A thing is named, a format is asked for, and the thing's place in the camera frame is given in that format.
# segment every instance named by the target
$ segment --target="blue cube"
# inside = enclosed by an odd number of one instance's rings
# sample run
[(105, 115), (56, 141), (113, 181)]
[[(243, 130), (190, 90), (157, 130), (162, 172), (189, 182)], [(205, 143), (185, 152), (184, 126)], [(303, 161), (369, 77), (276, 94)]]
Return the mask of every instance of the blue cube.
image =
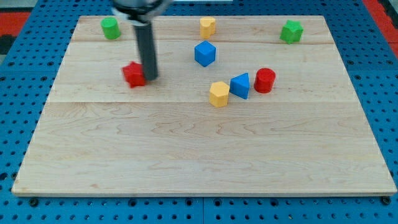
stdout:
[(195, 47), (195, 60), (203, 67), (216, 60), (216, 47), (207, 40)]
[(248, 73), (232, 78), (229, 83), (229, 92), (245, 100), (248, 99), (249, 89), (250, 83)]

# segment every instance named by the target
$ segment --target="toy block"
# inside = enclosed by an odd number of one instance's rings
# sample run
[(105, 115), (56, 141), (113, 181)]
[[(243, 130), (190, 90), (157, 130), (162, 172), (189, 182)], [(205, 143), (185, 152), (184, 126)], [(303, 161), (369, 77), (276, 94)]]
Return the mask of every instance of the toy block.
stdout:
[(282, 28), (280, 39), (286, 41), (288, 44), (298, 42), (303, 34), (303, 27), (299, 21), (288, 20)]
[(219, 108), (228, 103), (229, 86), (225, 82), (215, 82), (211, 84), (209, 102)]
[(216, 47), (207, 40), (195, 47), (195, 60), (203, 67), (216, 60)]
[(210, 35), (216, 32), (216, 19), (211, 16), (200, 18), (200, 36), (203, 39), (208, 39)]
[(101, 21), (102, 31), (105, 38), (114, 40), (120, 37), (121, 33), (118, 26), (118, 21), (113, 17), (107, 17)]
[(259, 93), (269, 93), (274, 85), (276, 74), (269, 68), (262, 68), (256, 73), (254, 89)]
[(130, 88), (145, 85), (145, 78), (141, 64), (131, 62), (129, 65), (123, 67), (122, 71), (124, 79), (130, 84)]
[(229, 83), (229, 92), (245, 100), (248, 99), (249, 89), (250, 83), (248, 73), (232, 78)]

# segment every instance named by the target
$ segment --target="yellow block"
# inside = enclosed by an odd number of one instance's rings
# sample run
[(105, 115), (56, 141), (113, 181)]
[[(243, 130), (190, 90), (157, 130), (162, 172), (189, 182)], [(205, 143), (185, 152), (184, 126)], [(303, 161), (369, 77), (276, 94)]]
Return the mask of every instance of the yellow block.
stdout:
[(208, 39), (210, 35), (216, 32), (216, 19), (211, 16), (200, 18), (200, 36)]
[(219, 108), (228, 103), (229, 86), (225, 82), (211, 84), (209, 102)]

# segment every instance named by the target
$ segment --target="green hexagonal block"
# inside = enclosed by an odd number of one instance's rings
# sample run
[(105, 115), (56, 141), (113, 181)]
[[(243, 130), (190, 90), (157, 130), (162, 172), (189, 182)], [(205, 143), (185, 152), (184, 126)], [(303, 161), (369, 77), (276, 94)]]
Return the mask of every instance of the green hexagonal block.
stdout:
[(303, 27), (299, 21), (288, 20), (282, 28), (280, 39), (286, 41), (288, 44), (298, 42), (303, 34)]

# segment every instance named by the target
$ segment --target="blue pegboard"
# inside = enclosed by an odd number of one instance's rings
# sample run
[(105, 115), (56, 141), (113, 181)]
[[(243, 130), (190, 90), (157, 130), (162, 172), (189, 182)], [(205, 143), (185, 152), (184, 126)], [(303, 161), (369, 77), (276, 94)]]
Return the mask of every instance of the blue pegboard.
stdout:
[[(398, 223), (398, 197), (17, 198), (11, 194), (80, 15), (108, 0), (39, 0), (0, 67), (0, 223)], [(359, 0), (173, 4), (165, 15), (323, 15), (398, 181), (398, 62)]]

